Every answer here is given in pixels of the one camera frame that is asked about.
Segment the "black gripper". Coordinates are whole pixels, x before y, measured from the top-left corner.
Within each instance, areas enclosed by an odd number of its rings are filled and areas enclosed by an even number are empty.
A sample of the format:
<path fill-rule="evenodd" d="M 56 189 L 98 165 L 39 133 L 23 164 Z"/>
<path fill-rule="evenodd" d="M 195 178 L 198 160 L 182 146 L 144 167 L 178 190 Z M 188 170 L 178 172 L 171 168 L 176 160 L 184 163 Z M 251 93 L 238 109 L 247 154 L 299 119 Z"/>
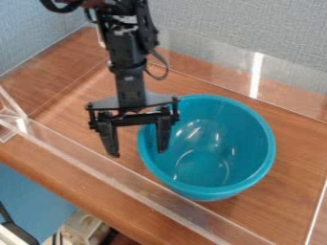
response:
<path fill-rule="evenodd" d="M 179 121 L 179 99 L 147 91 L 139 69 L 116 71 L 114 75 L 116 95 L 86 105 L 90 128 L 99 130 L 107 154 L 119 157 L 116 127 L 155 123 L 158 151 L 163 153 L 168 147 L 171 126 Z"/>

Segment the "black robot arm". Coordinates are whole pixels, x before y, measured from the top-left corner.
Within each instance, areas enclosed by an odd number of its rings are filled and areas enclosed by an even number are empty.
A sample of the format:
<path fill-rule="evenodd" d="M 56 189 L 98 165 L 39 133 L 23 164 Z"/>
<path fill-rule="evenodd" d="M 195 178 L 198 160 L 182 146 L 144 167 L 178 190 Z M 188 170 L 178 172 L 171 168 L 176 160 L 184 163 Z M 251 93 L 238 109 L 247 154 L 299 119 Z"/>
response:
<path fill-rule="evenodd" d="M 158 150 L 167 150 L 171 127 L 179 121 L 172 95 L 146 89 L 150 74 L 147 56 L 159 56 L 158 34 L 148 0 L 40 0 L 58 13 L 84 9 L 87 20 L 98 25 L 100 41 L 110 54 L 108 70 L 115 75 L 116 95 L 86 105 L 90 128 L 102 138 L 107 153 L 119 155 L 118 128 L 142 124 L 156 126 Z"/>

